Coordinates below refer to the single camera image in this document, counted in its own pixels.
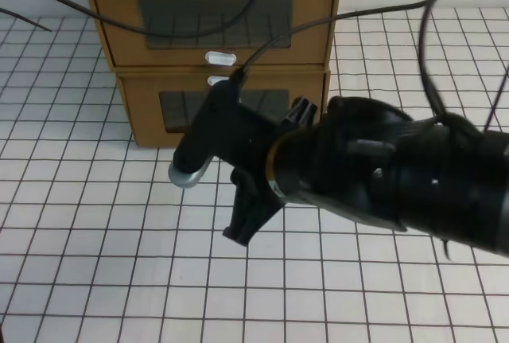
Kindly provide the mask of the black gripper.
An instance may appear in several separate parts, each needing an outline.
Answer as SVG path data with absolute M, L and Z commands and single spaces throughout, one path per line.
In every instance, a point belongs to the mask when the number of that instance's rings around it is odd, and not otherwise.
M 231 222 L 223 231 L 225 237 L 246 247 L 262 226 L 283 208 L 283 200 L 266 179 L 267 155 L 278 138 L 312 126 L 316 113 L 314 103 L 295 103 L 280 122 L 274 123 L 239 105 L 233 121 L 233 142 L 222 157 L 233 166 L 231 182 L 236 187 Z

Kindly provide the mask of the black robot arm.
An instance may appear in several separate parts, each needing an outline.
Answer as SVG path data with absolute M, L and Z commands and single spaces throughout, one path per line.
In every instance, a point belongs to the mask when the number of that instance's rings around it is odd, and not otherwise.
M 317 125 L 283 123 L 257 160 L 261 189 L 239 169 L 231 175 L 235 202 L 223 234 L 238 244 L 297 203 L 508 253 L 508 136 L 459 115 L 414 120 L 378 100 L 336 97 Z

